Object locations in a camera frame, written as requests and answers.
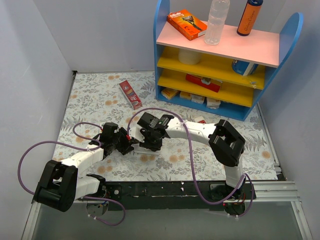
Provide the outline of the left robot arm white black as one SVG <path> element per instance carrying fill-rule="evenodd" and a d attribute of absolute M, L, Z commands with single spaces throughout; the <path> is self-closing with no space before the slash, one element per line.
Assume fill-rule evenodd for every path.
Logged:
<path fill-rule="evenodd" d="M 66 212 L 74 200 L 82 197 L 103 199 L 108 191 L 106 179 L 93 173 L 85 173 L 94 164 L 104 160 L 114 150 L 126 155 L 134 150 L 138 140 L 128 135 L 123 127 L 107 122 L 101 126 L 87 147 L 62 161 L 46 163 L 33 195 L 33 200 L 61 212 Z"/>

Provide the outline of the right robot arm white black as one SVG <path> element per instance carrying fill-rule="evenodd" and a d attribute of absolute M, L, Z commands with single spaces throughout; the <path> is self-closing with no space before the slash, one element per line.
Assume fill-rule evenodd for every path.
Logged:
<path fill-rule="evenodd" d="M 215 159 L 224 166 L 227 195 L 237 199 L 245 192 L 242 154 L 246 141 L 227 120 L 216 124 L 199 123 L 183 121 L 171 114 L 157 118 L 145 112 L 137 125 L 129 130 L 129 136 L 137 139 L 141 148 L 153 152 L 161 149 L 164 138 L 185 139 L 209 146 Z"/>

